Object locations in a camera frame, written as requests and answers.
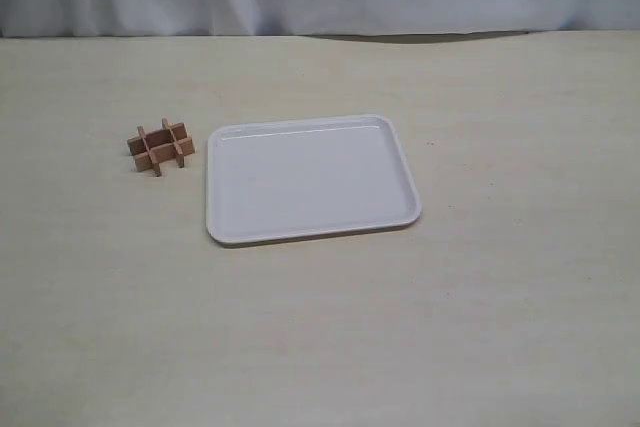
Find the wooden table surface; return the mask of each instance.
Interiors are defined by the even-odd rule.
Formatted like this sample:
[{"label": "wooden table surface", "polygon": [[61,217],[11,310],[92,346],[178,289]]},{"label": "wooden table surface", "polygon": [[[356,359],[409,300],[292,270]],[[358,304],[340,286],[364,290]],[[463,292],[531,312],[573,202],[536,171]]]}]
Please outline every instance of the wooden table surface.
[{"label": "wooden table surface", "polygon": [[[640,423],[640,32],[378,40],[0,41],[0,425]],[[212,241],[213,130],[357,113],[418,224]]]}]

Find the plastic tray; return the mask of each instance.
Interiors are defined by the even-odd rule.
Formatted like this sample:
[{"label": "plastic tray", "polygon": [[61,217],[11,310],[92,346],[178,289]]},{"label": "plastic tray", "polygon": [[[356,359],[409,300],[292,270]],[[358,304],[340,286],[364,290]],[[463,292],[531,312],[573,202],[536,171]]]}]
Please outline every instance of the plastic tray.
[{"label": "plastic tray", "polygon": [[421,211],[383,117],[234,125],[209,137],[207,229],[221,243],[398,227]]}]

